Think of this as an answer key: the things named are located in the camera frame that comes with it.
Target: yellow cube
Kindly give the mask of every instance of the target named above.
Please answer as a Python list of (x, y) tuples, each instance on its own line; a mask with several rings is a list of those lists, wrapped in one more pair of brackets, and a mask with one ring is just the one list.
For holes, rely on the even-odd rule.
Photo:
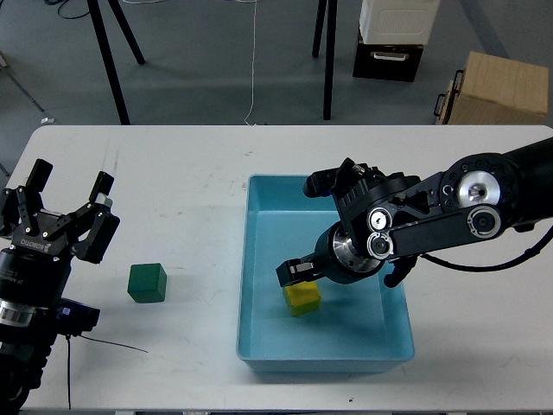
[(283, 287), (283, 294), (293, 317), (317, 310), (321, 305), (321, 293), (315, 281)]

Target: black cable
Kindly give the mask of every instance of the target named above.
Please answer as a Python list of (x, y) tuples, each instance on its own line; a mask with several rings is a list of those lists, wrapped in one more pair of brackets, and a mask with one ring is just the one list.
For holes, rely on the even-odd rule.
[(63, 18), (63, 19), (66, 19), (66, 20), (75, 20), (75, 19), (80, 19), (81, 17), (84, 17), (84, 16), (87, 16), (90, 14), (90, 11), (87, 11), (86, 13), (82, 14), (82, 15), (78, 15), (78, 16), (63, 16), (61, 14), (61, 9), (63, 9), (63, 6), (65, 6), (67, 3), (69, 3), (69, 0), (44, 0), (44, 3), (47, 4), (48, 6), (55, 6), (56, 4), (59, 4), (58, 6), (58, 16)]
[(79, 15), (79, 16), (63, 16), (61, 14), (61, 9), (63, 8), (63, 6), (65, 6), (67, 3), (69, 2), (69, 0), (65, 0), (62, 4), (60, 4), (60, 7), (58, 7), (58, 16), (61, 17), (61, 18), (64, 18), (64, 19), (67, 19), (67, 20), (75, 20), (75, 19), (80, 19), (81, 17), (84, 17), (84, 16), (88, 16), (90, 15), (90, 11), (87, 11), (85, 14), (82, 14), (82, 15)]
[(513, 266), (517, 266), (522, 264), (523, 262), (527, 261), (530, 258), (534, 258), (536, 255), (538, 255), (542, 249), (551, 242), (553, 239), (553, 227), (550, 228), (549, 231), (532, 247), (528, 248), (522, 255), (519, 257), (516, 257), (515, 259), (505, 262), (504, 264), (499, 265), (490, 265), (490, 266), (471, 266), (471, 265), (459, 265), (459, 264), (452, 264), (448, 261), (445, 261), (443, 259), (439, 259), (437, 257), (433, 257), (430, 254), (424, 253), (421, 255), (421, 258), (424, 258), (436, 265), (443, 266), (446, 268), (449, 268), (451, 270), (456, 271), (464, 271), (464, 272), (492, 272), (492, 271), (503, 271), (507, 270), (509, 268), (512, 268)]
[(71, 336), (66, 335), (67, 340), (67, 403), (71, 411)]
[(113, 344), (113, 345), (115, 345), (115, 346), (121, 346), (122, 348), (132, 348), (133, 350), (138, 350), (139, 352), (148, 353), (147, 350), (142, 350), (141, 348), (135, 348), (135, 347), (133, 347), (133, 346), (127, 346), (126, 344), (115, 343), (115, 342), (108, 342), (108, 341), (106, 341), (106, 340), (92, 339), (91, 337), (86, 337), (85, 335), (79, 335), (79, 337), (82, 337), (83, 339), (91, 340), (91, 341), (93, 341), (93, 342)]

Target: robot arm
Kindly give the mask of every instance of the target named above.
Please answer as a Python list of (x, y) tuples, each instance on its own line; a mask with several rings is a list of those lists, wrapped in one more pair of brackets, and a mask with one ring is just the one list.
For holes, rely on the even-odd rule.
[(98, 309), (61, 294), (72, 258), (98, 264), (119, 224), (108, 198), (113, 178), (104, 172), (83, 207), (70, 214), (47, 211), (41, 191), (51, 170), (39, 159), (25, 186), (0, 194), (0, 236), (11, 240), (0, 252), (2, 414), (18, 413), (29, 390), (40, 386), (57, 335), (80, 335), (98, 322)]
[(497, 238), (509, 227), (532, 230), (553, 216), (551, 190), (553, 137), (503, 155), (464, 157), (422, 181), (346, 159), (338, 169), (315, 172), (303, 187), (307, 197), (331, 195), (340, 222), (319, 238), (314, 253), (285, 261), (276, 273), (281, 286), (322, 277), (350, 284), (391, 261), (385, 284), (393, 287), (419, 256), (431, 258), (427, 252)]

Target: black box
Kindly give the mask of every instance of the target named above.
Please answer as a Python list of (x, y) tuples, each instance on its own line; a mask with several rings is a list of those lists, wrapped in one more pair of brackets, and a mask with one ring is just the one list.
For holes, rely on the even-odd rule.
[(423, 45), (365, 45), (357, 43), (353, 76), (375, 80), (415, 80)]

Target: blue plastic tray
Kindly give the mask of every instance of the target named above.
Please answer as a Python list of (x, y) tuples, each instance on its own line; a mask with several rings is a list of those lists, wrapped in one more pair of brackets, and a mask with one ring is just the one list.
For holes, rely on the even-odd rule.
[(238, 357), (257, 372), (379, 373), (410, 360), (415, 351), (404, 288), (386, 288), (383, 272), (348, 285), (320, 279), (321, 307), (290, 316), (275, 269), (313, 252), (339, 219), (330, 197), (303, 195), (305, 179), (250, 178)]

